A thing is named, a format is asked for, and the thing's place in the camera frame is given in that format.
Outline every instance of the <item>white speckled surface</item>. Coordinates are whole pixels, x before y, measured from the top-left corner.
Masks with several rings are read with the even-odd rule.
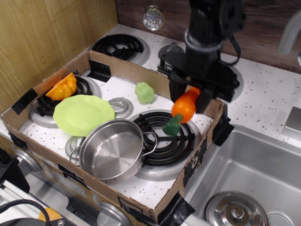
[[[171,39],[123,25],[115,26],[106,35],[116,33],[135,35],[146,41],[151,52],[149,60],[143,67],[152,70],[156,70],[159,64],[158,51],[173,42]],[[178,41],[176,43],[185,49],[184,43]],[[235,57],[222,55],[222,59],[232,61]],[[230,123],[243,125],[269,137],[301,147],[300,141],[281,135],[291,108],[293,106],[301,107],[301,75],[244,59],[241,59],[235,67],[242,75],[244,89],[236,100],[228,104]],[[155,101],[151,105],[140,104],[135,96],[135,84],[125,79],[113,77],[107,83],[100,81],[96,81],[96,83],[100,87],[102,98],[105,100],[124,96],[136,102],[139,107],[134,109],[131,116],[149,109],[163,109],[162,106],[164,106],[164,109],[171,109],[173,105],[170,100],[158,95],[156,95]],[[206,131],[211,123],[211,119],[204,115],[195,115],[192,121],[201,132]],[[43,128],[30,120],[24,123],[20,131],[67,158],[64,148],[71,135],[60,129]],[[2,122],[0,123],[0,133],[8,137]],[[154,208],[173,182],[174,180],[150,182],[133,177],[122,183],[122,185],[114,186],[114,188],[128,197]]]

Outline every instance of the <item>sink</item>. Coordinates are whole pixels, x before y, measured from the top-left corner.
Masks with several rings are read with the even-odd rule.
[[[269,226],[301,225],[301,149],[234,125],[222,146],[210,144],[184,189],[185,200],[204,218],[207,202],[224,191],[256,200]]]

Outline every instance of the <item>hanging ladle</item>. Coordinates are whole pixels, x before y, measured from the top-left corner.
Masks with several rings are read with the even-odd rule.
[[[148,6],[142,15],[142,21],[146,28],[156,31],[159,30],[165,22],[165,15],[157,5],[155,0],[152,6]]]

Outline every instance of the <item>cardboard tray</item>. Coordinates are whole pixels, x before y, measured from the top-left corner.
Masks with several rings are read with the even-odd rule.
[[[114,57],[106,56],[94,51],[89,51],[82,56],[74,59],[72,62],[61,68],[52,76],[44,80],[41,84],[30,89],[23,97],[21,97],[11,108],[9,108],[1,117],[7,130],[14,137],[13,140],[18,140],[20,143],[25,143],[28,150],[36,156],[42,156],[48,162],[54,165],[60,165],[74,173],[77,177],[83,180],[83,183],[88,189],[97,192],[105,200],[109,200],[116,207],[125,210],[127,213],[135,216],[136,219],[148,225],[159,224],[164,216],[160,216],[163,210],[167,207],[170,201],[177,194],[182,194],[182,190],[189,178],[194,172],[194,169],[203,157],[206,147],[212,142],[213,129],[221,118],[224,103],[220,100],[212,99],[209,106],[206,108],[204,114],[214,119],[207,134],[200,142],[198,147],[194,150],[193,155],[186,163],[185,168],[174,182],[173,186],[166,195],[162,198],[159,204],[154,209],[150,209],[137,200],[127,198],[119,192],[115,191],[102,181],[94,178],[90,174],[83,171],[80,167],[69,162],[67,159],[56,154],[52,150],[38,144],[30,137],[22,134],[18,129],[29,117],[27,107],[40,96],[50,90],[54,84],[67,76],[70,72],[78,70],[79,74],[90,69],[90,62],[100,62],[103,65],[110,67],[111,74],[114,76],[125,77],[134,83],[146,82],[154,88],[158,95],[170,98],[169,94],[169,80],[166,76],[152,70],[145,69],[141,66],[119,60]]]

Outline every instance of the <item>plastic plate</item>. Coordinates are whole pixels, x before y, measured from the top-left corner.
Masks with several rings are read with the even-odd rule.
[[[53,118],[65,132],[87,137],[97,126],[115,119],[115,112],[107,101],[99,97],[76,95],[59,103]]]

